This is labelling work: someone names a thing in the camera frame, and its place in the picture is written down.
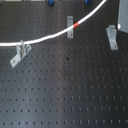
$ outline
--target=curved white wire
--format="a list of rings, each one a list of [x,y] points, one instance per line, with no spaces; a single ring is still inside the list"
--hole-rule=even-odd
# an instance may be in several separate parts
[[[107,0],[103,0],[91,13],[89,13],[87,16],[85,16],[84,18],[82,18],[81,20],[78,21],[78,24],[80,25],[81,23],[83,23],[85,20],[87,20],[88,18],[90,18],[95,12],[97,12],[101,6],[106,2]],[[51,39],[51,38],[55,38],[59,35],[62,35],[66,32],[68,32],[69,30],[73,29],[73,25],[71,27],[68,27],[56,34],[53,34],[53,35],[48,35],[48,36],[45,36],[45,37],[42,37],[42,38],[39,38],[39,39],[36,39],[36,40],[30,40],[30,41],[25,41],[24,43],[25,44],[35,44],[35,43],[39,43],[39,42],[42,42],[44,40],[47,40],[47,39]],[[21,42],[14,42],[14,43],[0,43],[0,46],[16,46],[16,45],[21,45]]]

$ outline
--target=metal clamp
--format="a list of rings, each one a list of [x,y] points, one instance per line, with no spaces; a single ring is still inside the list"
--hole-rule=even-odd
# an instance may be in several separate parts
[[[73,16],[67,16],[67,27],[71,27],[73,25]],[[67,37],[69,39],[73,39],[74,34],[73,34],[73,29],[67,32]]]
[[[14,56],[11,60],[10,63],[12,65],[12,67],[14,68],[28,53],[29,51],[32,49],[31,46],[29,44],[24,44],[24,42],[21,40],[21,44],[22,44],[22,48],[17,45],[16,46],[16,51],[17,51],[17,55]]]
[[[115,29],[115,25],[109,25],[106,31],[111,50],[118,50],[118,45],[116,43],[117,30]]]

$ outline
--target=white cable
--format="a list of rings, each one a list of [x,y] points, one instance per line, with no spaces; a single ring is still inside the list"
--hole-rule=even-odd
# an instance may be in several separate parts
[[[87,16],[85,16],[84,18],[82,18],[81,20],[78,21],[78,24],[81,24],[83,23],[85,20],[87,20],[88,18],[90,18],[96,11],[98,11],[101,6],[106,2],[107,0],[103,0],[91,13],[89,13]],[[34,44],[34,43],[39,43],[39,42],[42,42],[44,40],[47,40],[47,39],[51,39],[51,38],[55,38],[59,35],[62,35],[68,31],[70,31],[71,29],[74,28],[74,25],[72,25],[71,27],[68,27],[56,34],[53,34],[53,35],[48,35],[48,36],[45,36],[45,37],[42,37],[42,38],[39,38],[39,39],[36,39],[36,40],[30,40],[30,41],[25,41],[24,43],[25,44]],[[0,46],[16,46],[16,45],[21,45],[21,42],[15,42],[15,43],[0,43]]]
[[[106,2],[107,0],[103,0],[91,13],[89,13],[87,16],[85,16],[83,19],[79,20],[78,23],[81,24],[88,18],[90,18],[95,12],[97,12],[101,6]]]

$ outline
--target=red object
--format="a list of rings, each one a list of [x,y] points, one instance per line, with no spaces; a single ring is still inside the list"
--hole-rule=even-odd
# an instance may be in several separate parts
[[[73,28],[79,26],[78,22],[73,25]]]

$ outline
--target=small metal part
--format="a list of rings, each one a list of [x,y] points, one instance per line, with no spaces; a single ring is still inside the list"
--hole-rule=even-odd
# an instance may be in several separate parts
[[[118,30],[128,33],[128,0],[120,0]]]
[[[70,27],[73,25],[73,16],[67,16],[67,27]],[[70,31],[67,32],[67,37],[69,39],[73,39],[74,35],[73,35],[73,29],[71,29]]]
[[[29,44],[24,44],[24,42],[21,40],[21,44],[22,44],[22,48],[17,45],[16,46],[16,51],[17,51],[17,55],[14,56],[10,63],[12,65],[12,67],[14,68],[28,53],[29,51],[32,49],[31,46]]]
[[[118,45],[116,43],[117,30],[115,29],[115,25],[109,25],[106,31],[111,50],[118,50]]]
[[[48,0],[48,4],[49,4],[50,6],[53,6],[53,5],[54,5],[54,1],[53,1],[53,0]]]

